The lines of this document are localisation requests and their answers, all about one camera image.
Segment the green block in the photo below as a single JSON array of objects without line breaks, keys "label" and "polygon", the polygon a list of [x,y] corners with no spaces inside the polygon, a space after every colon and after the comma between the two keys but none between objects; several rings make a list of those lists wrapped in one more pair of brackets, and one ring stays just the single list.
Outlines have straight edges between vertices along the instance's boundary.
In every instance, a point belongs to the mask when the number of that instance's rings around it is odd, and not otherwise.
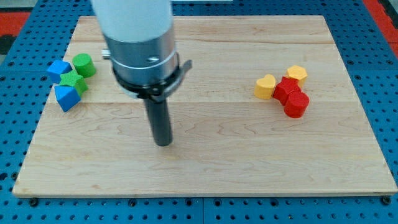
[{"label": "green block", "polygon": [[88,54],[78,54],[72,60],[77,73],[85,78],[91,77],[96,70],[91,57]]},{"label": "green block", "polygon": [[80,97],[84,91],[88,90],[85,79],[81,75],[77,74],[76,70],[61,74],[60,85],[75,87]]}]

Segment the blue block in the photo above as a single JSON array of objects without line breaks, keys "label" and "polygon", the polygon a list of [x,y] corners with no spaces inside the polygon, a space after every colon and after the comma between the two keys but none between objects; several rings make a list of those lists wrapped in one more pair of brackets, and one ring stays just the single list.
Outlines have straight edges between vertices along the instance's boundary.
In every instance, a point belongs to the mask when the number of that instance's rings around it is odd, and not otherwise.
[{"label": "blue block", "polygon": [[55,60],[47,69],[47,73],[51,78],[51,81],[59,84],[61,81],[61,74],[72,71],[72,67],[69,62],[62,60]]},{"label": "blue block", "polygon": [[55,97],[63,112],[67,112],[81,100],[76,89],[70,86],[56,86]]}]

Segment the wooden board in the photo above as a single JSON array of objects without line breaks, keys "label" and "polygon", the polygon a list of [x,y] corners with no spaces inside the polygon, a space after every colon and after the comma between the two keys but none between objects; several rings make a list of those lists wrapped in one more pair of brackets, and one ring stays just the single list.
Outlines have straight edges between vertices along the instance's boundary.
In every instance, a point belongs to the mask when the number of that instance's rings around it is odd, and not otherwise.
[{"label": "wooden board", "polygon": [[[18,197],[301,197],[389,195],[396,184],[321,16],[176,17],[194,66],[169,99],[174,143],[154,144],[141,100],[102,60],[95,17],[81,17],[65,55],[98,73],[63,113],[51,92],[14,187]],[[254,97],[256,79],[307,69],[311,99],[291,119]]]}]

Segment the plastic block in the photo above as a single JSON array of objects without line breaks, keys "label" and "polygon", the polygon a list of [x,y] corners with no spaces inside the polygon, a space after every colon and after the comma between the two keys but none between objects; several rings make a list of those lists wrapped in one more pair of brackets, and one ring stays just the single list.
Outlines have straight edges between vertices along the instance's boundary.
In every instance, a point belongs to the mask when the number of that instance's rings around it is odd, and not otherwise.
[{"label": "plastic block", "polygon": [[81,75],[77,74],[76,70],[62,74],[60,85],[75,87],[79,96],[81,96],[84,91],[88,90],[85,79]]},{"label": "plastic block", "polygon": [[297,85],[298,80],[282,77],[282,81],[275,87],[275,92],[272,97],[279,100],[282,105],[286,104],[289,94],[294,91],[301,91]]},{"label": "plastic block", "polygon": [[47,73],[51,78],[51,81],[59,84],[61,81],[61,74],[72,71],[72,67],[69,62],[62,60],[55,60],[47,69]]},{"label": "plastic block", "polygon": [[291,118],[301,118],[310,104],[310,98],[303,92],[291,93],[286,101],[284,111]]},{"label": "plastic block", "polygon": [[63,112],[67,112],[80,101],[80,96],[74,87],[55,86],[55,97]]},{"label": "plastic block", "polygon": [[275,77],[271,74],[267,74],[264,78],[260,78],[256,81],[254,96],[265,100],[271,99],[272,94],[274,94],[275,86]]},{"label": "plastic block", "polygon": [[88,54],[78,54],[72,60],[77,73],[84,78],[93,76],[96,73],[93,61]]},{"label": "plastic block", "polygon": [[298,80],[298,87],[303,88],[304,83],[308,77],[307,71],[305,68],[300,67],[298,65],[293,65],[290,68],[287,69],[286,71],[286,77],[287,78],[294,78]]}]

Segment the red cylinder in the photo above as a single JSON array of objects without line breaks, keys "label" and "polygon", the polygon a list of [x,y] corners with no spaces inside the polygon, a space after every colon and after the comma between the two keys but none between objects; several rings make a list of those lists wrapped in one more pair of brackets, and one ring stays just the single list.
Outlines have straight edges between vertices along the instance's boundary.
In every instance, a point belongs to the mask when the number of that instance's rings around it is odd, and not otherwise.
[{"label": "red cylinder", "polygon": [[303,92],[295,91],[289,94],[284,111],[291,118],[301,118],[310,104],[310,98]]}]

